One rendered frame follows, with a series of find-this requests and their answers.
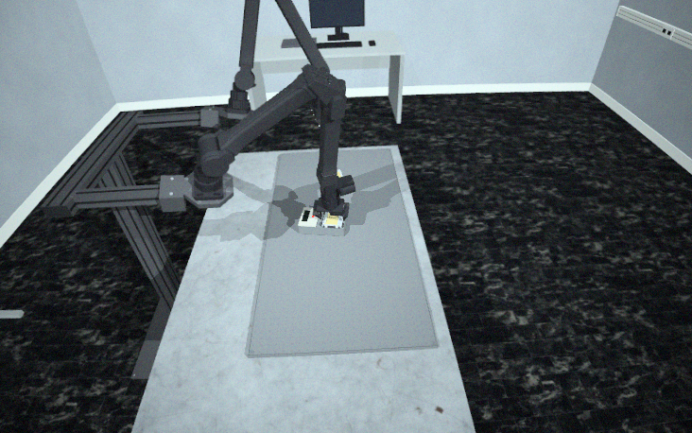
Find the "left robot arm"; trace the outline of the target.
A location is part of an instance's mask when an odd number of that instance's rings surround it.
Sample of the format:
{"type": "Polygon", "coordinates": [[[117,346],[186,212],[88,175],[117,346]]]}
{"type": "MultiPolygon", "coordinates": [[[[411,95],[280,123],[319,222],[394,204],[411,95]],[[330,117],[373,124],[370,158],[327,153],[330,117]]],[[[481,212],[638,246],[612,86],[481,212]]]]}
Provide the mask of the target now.
{"type": "MultiPolygon", "coordinates": [[[[330,73],[330,69],[326,61],[318,50],[292,0],[275,0],[275,2],[285,16],[288,25],[294,33],[310,64],[327,73],[330,73]]],[[[248,92],[246,92],[246,90],[256,86],[256,84],[254,84],[254,74],[251,72],[251,69],[253,69],[254,63],[259,8],[260,0],[245,0],[239,57],[240,71],[238,71],[234,76],[233,90],[230,91],[230,98],[228,99],[226,113],[247,114],[249,99],[248,92]]]]}

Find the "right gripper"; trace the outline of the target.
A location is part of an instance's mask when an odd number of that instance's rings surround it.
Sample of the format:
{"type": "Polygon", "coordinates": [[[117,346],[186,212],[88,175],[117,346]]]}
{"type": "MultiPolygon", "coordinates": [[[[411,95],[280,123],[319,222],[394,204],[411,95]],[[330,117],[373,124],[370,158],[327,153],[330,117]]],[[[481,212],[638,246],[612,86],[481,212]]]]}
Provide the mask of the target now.
{"type": "Polygon", "coordinates": [[[321,198],[315,200],[313,207],[313,216],[321,219],[321,212],[328,212],[330,216],[343,217],[344,221],[345,218],[348,217],[350,203],[344,202],[344,199],[339,200],[339,205],[337,204],[337,198],[329,202],[322,200],[322,202],[321,198]]]}

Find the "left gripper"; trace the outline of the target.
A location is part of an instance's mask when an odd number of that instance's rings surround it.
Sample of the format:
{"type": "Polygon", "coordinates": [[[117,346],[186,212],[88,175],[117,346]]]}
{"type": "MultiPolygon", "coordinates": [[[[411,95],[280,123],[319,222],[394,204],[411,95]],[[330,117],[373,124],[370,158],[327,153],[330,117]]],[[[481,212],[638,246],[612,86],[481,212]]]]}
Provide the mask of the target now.
{"type": "Polygon", "coordinates": [[[315,99],[315,102],[312,103],[311,111],[312,111],[315,119],[317,118],[316,122],[318,121],[317,123],[320,126],[320,98],[317,97],[315,99]],[[316,106],[315,106],[315,102],[316,102],[316,106]]]}

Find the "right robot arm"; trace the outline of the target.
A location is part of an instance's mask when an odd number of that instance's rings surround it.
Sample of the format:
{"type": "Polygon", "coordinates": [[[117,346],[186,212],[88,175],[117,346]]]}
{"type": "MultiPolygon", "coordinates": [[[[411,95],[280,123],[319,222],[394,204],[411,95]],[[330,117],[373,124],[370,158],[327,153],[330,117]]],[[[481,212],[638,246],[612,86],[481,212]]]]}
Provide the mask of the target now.
{"type": "Polygon", "coordinates": [[[194,167],[195,200],[223,199],[223,180],[219,176],[228,172],[235,156],[261,134],[317,97],[320,98],[321,111],[320,159],[317,167],[320,196],[328,202],[337,198],[339,205],[339,195],[355,192],[351,175],[337,176],[341,119],[336,118],[344,117],[347,97],[333,75],[311,64],[306,64],[302,70],[281,92],[230,129],[218,130],[199,138],[200,154],[196,153],[198,163],[194,167]]]}

